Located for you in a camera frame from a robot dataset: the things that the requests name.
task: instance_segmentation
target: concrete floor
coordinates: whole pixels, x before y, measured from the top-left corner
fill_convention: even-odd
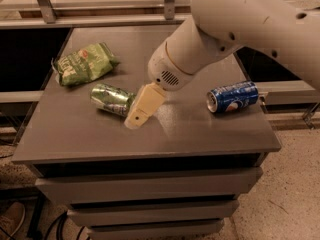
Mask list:
[[[286,0],[299,8],[314,8],[319,0]],[[314,117],[316,130],[309,130],[301,113],[266,115],[282,142],[282,150],[269,154],[262,168],[264,174],[247,195],[240,196],[240,207],[219,234],[208,236],[166,237],[165,240],[317,240],[320,239],[320,115]],[[0,138],[12,136],[14,129],[1,129]],[[10,155],[15,147],[0,146],[0,157]],[[1,188],[30,186],[35,177],[24,166],[16,166],[10,157],[0,159]],[[16,234],[17,240],[27,239],[35,200],[23,200],[26,220]],[[9,202],[0,202],[3,212]],[[49,201],[43,209],[39,230],[45,234],[51,222],[66,208]],[[67,220],[65,239],[75,239],[79,227]],[[85,232],[81,239],[86,239]]]

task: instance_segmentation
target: green chip bag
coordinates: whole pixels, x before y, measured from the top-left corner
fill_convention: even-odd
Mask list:
[[[91,44],[57,60],[53,67],[61,86],[92,82],[105,75],[119,61],[105,43]]]

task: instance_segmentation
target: shoe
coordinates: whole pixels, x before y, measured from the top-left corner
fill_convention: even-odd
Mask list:
[[[11,239],[11,237],[21,227],[25,213],[24,205],[22,203],[15,202],[3,215],[0,216],[0,240]]]

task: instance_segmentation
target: gray drawer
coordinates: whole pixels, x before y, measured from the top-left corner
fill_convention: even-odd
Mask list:
[[[78,226],[110,226],[165,221],[188,221],[230,217],[238,201],[172,202],[69,210],[68,216]]]
[[[223,226],[223,220],[205,220],[177,223],[141,224],[137,226],[113,226],[88,230],[93,240],[124,240],[148,237],[185,236],[194,234],[217,233]]]
[[[38,179],[54,203],[79,204],[247,193],[260,167]]]

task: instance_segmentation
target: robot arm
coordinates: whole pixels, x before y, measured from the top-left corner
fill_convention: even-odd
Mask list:
[[[153,83],[139,92],[125,122],[129,128],[142,125],[165,101],[166,91],[182,88],[203,67],[242,46],[266,54],[320,90],[317,16],[282,0],[191,0],[191,12],[152,55]]]

